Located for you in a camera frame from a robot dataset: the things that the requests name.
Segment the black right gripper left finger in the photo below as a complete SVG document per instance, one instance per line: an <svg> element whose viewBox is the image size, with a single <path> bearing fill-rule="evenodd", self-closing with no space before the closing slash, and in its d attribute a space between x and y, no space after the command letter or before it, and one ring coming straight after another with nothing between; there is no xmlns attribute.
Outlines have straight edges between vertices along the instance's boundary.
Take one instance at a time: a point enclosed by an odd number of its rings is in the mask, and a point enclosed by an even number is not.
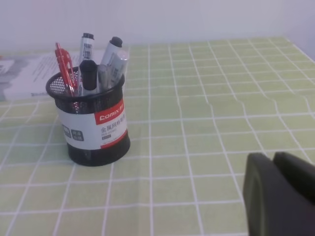
<svg viewBox="0 0 315 236"><path fill-rule="evenodd" d="M251 236L313 236L315 211L278 211L272 207L273 159L262 153L247 157L243 185Z"/></svg>

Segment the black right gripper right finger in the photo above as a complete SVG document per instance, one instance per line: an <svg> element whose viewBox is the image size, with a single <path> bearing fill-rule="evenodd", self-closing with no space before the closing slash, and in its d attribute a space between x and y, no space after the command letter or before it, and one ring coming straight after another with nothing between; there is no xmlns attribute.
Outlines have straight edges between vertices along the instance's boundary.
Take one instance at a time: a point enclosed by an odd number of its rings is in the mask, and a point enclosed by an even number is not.
<svg viewBox="0 0 315 236"><path fill-rule="evenodd" d="M315 167L288 152L273 158L272 207L278 211L315 210Z"/></svg>

